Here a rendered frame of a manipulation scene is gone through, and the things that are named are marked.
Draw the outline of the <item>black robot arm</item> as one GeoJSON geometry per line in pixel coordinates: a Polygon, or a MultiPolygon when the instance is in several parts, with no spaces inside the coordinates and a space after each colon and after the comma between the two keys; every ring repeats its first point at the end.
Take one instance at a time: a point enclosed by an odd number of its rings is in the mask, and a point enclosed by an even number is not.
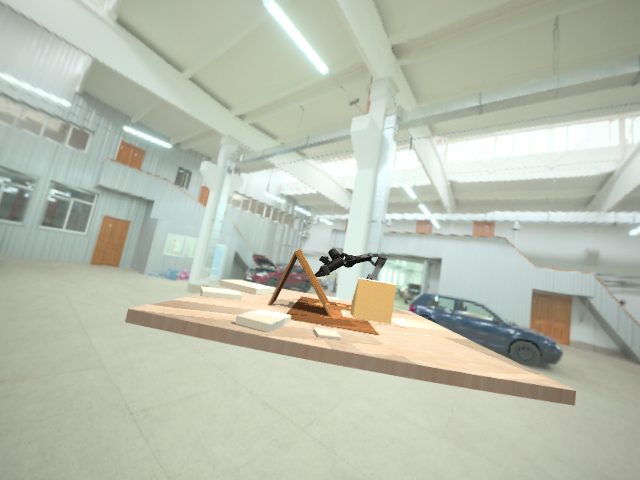
{"type": "MultiPolygon", "coordinates": [[[[366,261],[371,262],[371,264],[375,266],[375,269],[372,275],[369,274],[366,279],[375,280],[375,281],[378,281],[378,278],[377,278],[378,274],[387,261],[387,258],[384,255],[381,255],[379,253],[376,253],[376,254],[368,253],[368,254],[353,256],[343,252],[342,254],[340,254],[338,250],[333,248],[329,250],[328,254],[330,255],[331,259],[335,262],[337,268],[340,268],[341,266],[350,268],[357,263],[366,262],[366,261]],[[345,259],[343,259],[344,256],[345,256],[345,259]],[[372,257],[378,257],[377,261],[374,262],[372,260],[372,257]]],[[[324,265],[326,266],[328,266],[331,263],[331,261],[329,261],[329,257],[327,256],[326,257],[321,256],[319,260],[323,262],[324,265]]]]}

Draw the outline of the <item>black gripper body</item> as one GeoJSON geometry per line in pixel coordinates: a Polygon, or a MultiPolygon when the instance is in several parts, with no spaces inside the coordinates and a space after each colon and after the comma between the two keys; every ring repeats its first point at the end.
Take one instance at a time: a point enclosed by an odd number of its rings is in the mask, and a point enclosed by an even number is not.
{"type": "Polygon", "coordinates": [[[330,272],[338,269],[334,261],[331,261],[331,263],[328,266],[326,265],[321,266],[321,268],[326,276],[328,276],[330,272]]]}

